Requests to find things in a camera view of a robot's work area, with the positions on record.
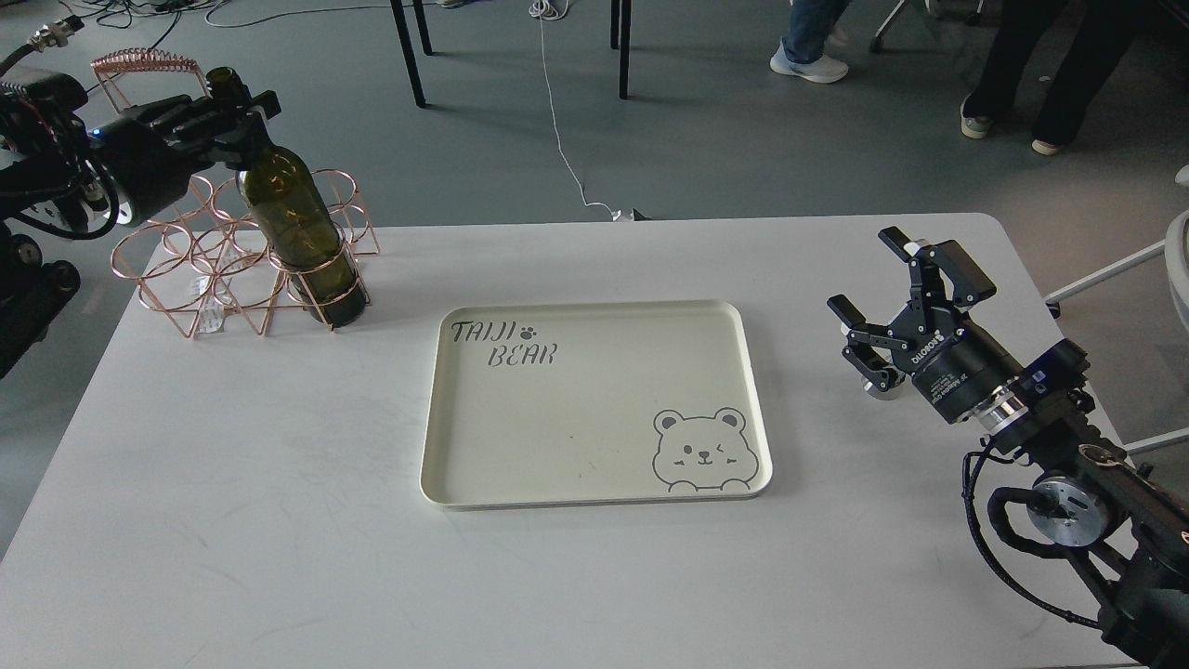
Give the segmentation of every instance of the bear cartoon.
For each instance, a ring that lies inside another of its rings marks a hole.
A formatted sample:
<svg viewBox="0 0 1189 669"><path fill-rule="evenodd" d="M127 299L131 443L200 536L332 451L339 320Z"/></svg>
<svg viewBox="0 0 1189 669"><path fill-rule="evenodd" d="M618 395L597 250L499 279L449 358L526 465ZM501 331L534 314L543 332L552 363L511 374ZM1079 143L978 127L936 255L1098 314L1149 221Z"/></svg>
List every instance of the bear cartoon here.
<svg viewBox="0 0 1189 669"><path fill-rule="evenodd" d="M748 482L760 471L760 459L743 437L746 425L743 415L731 408L718 410L713 417L694 418L665 410L653 419L661 436L653 472L668 484L669 492L678 485L722 491L731 481L751 490Z"/></svg>

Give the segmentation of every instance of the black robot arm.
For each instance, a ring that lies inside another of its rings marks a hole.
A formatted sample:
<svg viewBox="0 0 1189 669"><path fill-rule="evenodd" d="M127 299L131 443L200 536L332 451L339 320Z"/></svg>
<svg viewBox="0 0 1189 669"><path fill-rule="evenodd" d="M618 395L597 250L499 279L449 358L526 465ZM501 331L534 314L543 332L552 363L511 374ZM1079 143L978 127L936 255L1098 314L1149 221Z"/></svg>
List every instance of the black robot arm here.
<svg viewBox="0 0 1189 669"><path fill-rule="evenodd" d="M968 456L976 465L964 472L963 498L975 544L992 570L1033 604L1101 630L1106 643L1149 667L1189 667L1189 512L1149 481L1151 468L1132 468L1126 452L1087 419L1094 403L1084 391L1086 353L1065 340L1020 366L970 318L969 308L995 286L957 241L914 241L895 227L881 231L880 239L908 265L910 298L889 324L876 326L844 295L830 297L845 326L843 358L869 385L892 390L911 379L946 422L973 417L987 430L984 449ZM1096 619L1037 599L994 558L973 506L982 466L1004 461L993 452L1026 456L1043 471L1030 490L990 496L996 536L1012 549L1069 563L1100 605ZM1017 534L1007 515L1012 504L1023 505L1051 543ZM1138 544L1131 557L1107 543L1128 522ZM1105 575L1092 555L1113 574Z"/></svg>
<svg viewBox="0 0 1189 669"><path fill-rule="evenodd" d="M0 169L0 378L80 288L74 265L44 263L37 242L13 234L8 220L68 239L139 225L182 197L191 175L215 162L240 169L260 150L264 119L281 112L273 91L252 97L237 77L224 81L237 89L218 101L177 95L88 131L75 114L87 102L82 86L65 74L15 67L29 50L0 68L7 163ZM94 219L102 222L92 227Z"/></svg>

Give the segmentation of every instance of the black chair leg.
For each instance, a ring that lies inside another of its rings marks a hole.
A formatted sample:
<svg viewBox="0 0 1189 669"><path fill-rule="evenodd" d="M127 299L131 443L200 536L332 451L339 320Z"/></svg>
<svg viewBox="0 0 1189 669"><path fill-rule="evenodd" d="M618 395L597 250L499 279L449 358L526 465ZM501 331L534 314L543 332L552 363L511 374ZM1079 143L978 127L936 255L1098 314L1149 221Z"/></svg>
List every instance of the black chair leg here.
<svg viewBox="0 0 1189 669"><path fill-rule="evenodd" d="M426 8L421 0L413 4L413 15L417 19L417 33L421 36L421 50L427 56L434 55L434 48L429 44L429 27L426 25Z"/></svg>
<svg viewBox="0 0 1189 669"><path fill-rule="evenodd" d="M631 51L631 0L621 0L619 12L619 99L628 99L628 55Z"/></svg>
<svg viewBox="0 0 1189 669"><path fill-rule="evenodd" d="M404 7L401 0L391 0L392 18L396 19L396 33L401 38L401 51L404 53L404 67L409 70L409 84L413 87L413 100L424 108L426 94L421 89L421 75L417 74L417 57L413 53L413 40L409 38L409 24L404 20Z"/></svg>
<svg viewBox="0 0 1189 669"><path fill-rule="evenodd" d="M611 0L611 49L619 48L619 2Z"/></svg>

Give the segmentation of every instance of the cable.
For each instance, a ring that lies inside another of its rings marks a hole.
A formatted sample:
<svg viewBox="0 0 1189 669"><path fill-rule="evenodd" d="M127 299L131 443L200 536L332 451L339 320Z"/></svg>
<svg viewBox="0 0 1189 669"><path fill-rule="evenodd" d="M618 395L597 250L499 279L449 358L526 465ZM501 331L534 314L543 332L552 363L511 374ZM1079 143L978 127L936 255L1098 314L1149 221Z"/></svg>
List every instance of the cable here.
<svg viewBox="0 0 1189 669"><path fill-rule="evenodd" d="M214 23L214 21L210 20L210 17L213 17L214 13L218 12L219 10L221 10L222 7L226 7L227 5L229 5L232 2L232 0L215 0L215 2L216 2L215 6L213 8L210 8L210 11L208 11L206 13L206 15L202 18L202 20L206 21L206 24L209 25L210 27L247 27L247 26L251 26L251 25L259 25L259 24L263 24L265 21L271 21L273 19L281 19L281 18L284 18L284 17L296 17L298 14L321 14L321 13L326 13L326 12L350 12L350 11L354 11L354 10L390 10L392 7L391 4L389 4L389 5L356 5L356 6L352 6L352 7L322 7L322 8L316 8L316 10L294 10L291 12L281 12L281 13L277 13L277 14L271 14L271 15L268 15L268 17L264 17L264 18L260 18L260 19L256 19L256 20L251 20L251 21L246 21L246 23L241 23L241 24L216 24L216 23ZM420 1L420 4L424 6L424 5L435 5L436 2L426 2L426 1L422 0L422 1ZM402 7L411 7L413 4L408 4L408 5L403 5L402 4L401 6Z"/></svg>
<svg viewBox="0 0 1189 669"><path fill-rule="evenodd" d="M157 42L153 42L152 45L149 46L149 49L152 50L159 46L161 43L164 42L166 37L169 37L169 33L174 32L174 27L177 26L177 21L180 20L182 20L182 12L174 12L174 23L169 24L169 27L165 29L165 32L161 33L161 37L157 38Z"/></svg>
<svg viewBox="0 0 1189 669"><path fill-rule="evenodd" d="M13 49L12 53L8 53L4 61L0 61L0 76L4 76L6 71L11 70L12 67L17 64L17 61L32 53L33 51L36 51L36 49L33 49L32 44L21 44L20 46Z"/></svg>
<svg viewBox="0 0 1189 669"><path fill-rule="evenodd" d="M528 15L534 19L541 19L542 21L560 21L566 18L570 13L570 0L566 0L566 6L562 10L558 10L553 6L555 0L533 0L533 4L528 7Z"/></svg>
<svg viewBox="0 0 1189 669"><path fill-rule="evenodd" d="M46 234L62 236L63 239L73 239L76 241L97 239L103 234L107 234L108 232L112 231L113 227L115 227L115 221L119 219L120 215L119 191L115 189L115 182L112 181L112 177L107 173L107 171L97 166L94 169L95 169L95 175L99 176L99 181L103 185L103 194L107 195L107 202L108 202L107 220L103 221L102 226L87 232L75 232L73 229L63 229L49 222L43 222L40 220L37 220L36 217L32 217L27 214L19 212L12 214L12 217L24 222L25 225L34 229L40 229Z"/></svg>
<svg viewBox="0 0 1189 669"><path fill-rule="evenodd" d="M558 138L558 153L561 154L561 160L566 163L566 169L570 170L570 176L574 177L574 183L578 184L578 195L581 196L583 204L587 206L587 207L593 207L596 204L599 206L599 207L603 207L604 209L606 209L606 213L610 214L611 217L614 219L615 215L616 215L616 212L611 210L611 207L606 206L603 202L589 202L589 201L586 201L586 187L583 185L581 179L579 179L578 175L574 173L574 168L571 166L570 158L566 157L566 152L561 149L561 131L558 130L558 112L553 107L553 86L549 83L549 65L546 63L546 57L545 57L545 21L547 21L547 20L559 20L561 17L558 17L558 19L541 18L541 70L545 72L545 88L549 93L549 115L553 116L553 134L554 134L554 137Z"/></svg>
<svg viewBox="0 0 1189 669"><path fill-rule="evenodd" d="M1071 611L1059 608L1053 606L1037 595L1032 594L1027 588L1021 586L1019 581L1012 578L1004 568L1004 564L999 562L995 554L990 551L990 547L987 545L987 539L982 536L982 526L979 524L979 517L975 515L974 509L974 490L979 485L979 474L982 472L982 466L988 461L994 461L999 463L1012 463L1014 460L1005 460L992 455L990 450L994 448L994 442L987 441L982 452L971 452L962 459L962 504L965 506L967 513L967 526L970 528L970 537L974 538L974 545L979 549L979 555L986 561L987 567L999 580L1007 585L1007 587L1015 591L1015 593L1024 599L1031 601L1032 604L1039 606L1040 608L1064 619L1067 623L1072 623L1075 625L1082 625L1084 627L1090 627L1092 630L1101 630L1101 625L1096 620L1092 620L1083 616L1078 616ZM974 471L970 471L970 460L979 459L974 466Z"/></svg>

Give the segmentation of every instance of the chair leg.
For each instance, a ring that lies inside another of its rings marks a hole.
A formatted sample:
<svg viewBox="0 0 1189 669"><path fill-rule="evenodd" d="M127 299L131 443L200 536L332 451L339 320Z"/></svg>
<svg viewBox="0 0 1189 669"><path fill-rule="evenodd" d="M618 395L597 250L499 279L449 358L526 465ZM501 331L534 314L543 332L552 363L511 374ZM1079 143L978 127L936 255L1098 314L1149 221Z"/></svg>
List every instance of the chair leg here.
<svg viewBox="0 0 1189 669"><path fill-rule="evenodd" d="M396 33L401 38L401 52L404 53L404 67L409 70L409 86L413 87L413 100L421 108L426 106L426 94L421 89L421 75L417 72L417 57L413 53L413 40L409 38L409 24L404 20L404 7L401 0L391 0L392 18L396 20Z"/></svg>
<svg viewBox="0 0 1189 669"><path fill-rule="evenodd" d="M631 0L619 0L619 99L628 99L628 55L631 51Z"/></svg>
<svg viewBox="0 0 1189 669"><path fill-rule="evenodd" d="M1179 444L1182 442L1189 442L1189 428L1150 437L1133 444L1126 444L1124 446L1124 449L1127 452L1127 455L1139 455L1163 449L1164 447Z"/></svg>
<svg viewBox="0 0 1189 669"><path fill-rule="evenodd" d="M413 15L417 19L417 33L421 36L421 51L427 56L433 56L434 48L429 44L429 27L426 25L426 7L420 0L413 4Z"/></svg>
<svg viewBox="0 0 1189 669"><path fill-rule="evenodd" d="M1127 271L1128 269L1143 264L1162 253L1164 253L1163 239L1141 251L1137 251L1127 255L1121 260L1108 264L1107 266L1095 271L1094 273L1090 273L1083 278L1078 278L1077 280L1070 283L1069 285L1065 285L1064 288L1061 288L1053 292L1049 292L1048 295L1044 296L1044 301L1046 304L1049 304L1049 308L1051 309L1053 305L1059 305L1061 301L1064 299L1065 297L1071 297L1081 292L1082 290L1086 290L1087 288L1097 285L1099 283L1102 283L1107 278L1111 278L1112 276L1118 276Z"/></svg>
<svg viewBox="0 0 1189 669"><path fill-rule="evenodd" d="M619 48L619 2L611 0L611 49Z"/></svg>
<svg viewBox="0 0 1189 669"><path fill-rule="evenodd" d="M888 29L892 27L892 21L894 21L895 18L900 15L900 12L904 11L907 4L908 0L900 0L899 2L897 2L895 7L892 8L892 12L888 14L888 17L883 19L883 24L880 25L880 29L875 31L875 37L872 38L872 44L868 49L872 53L879 53L880 51L883 50L883 33L886 33Z"/></svg>

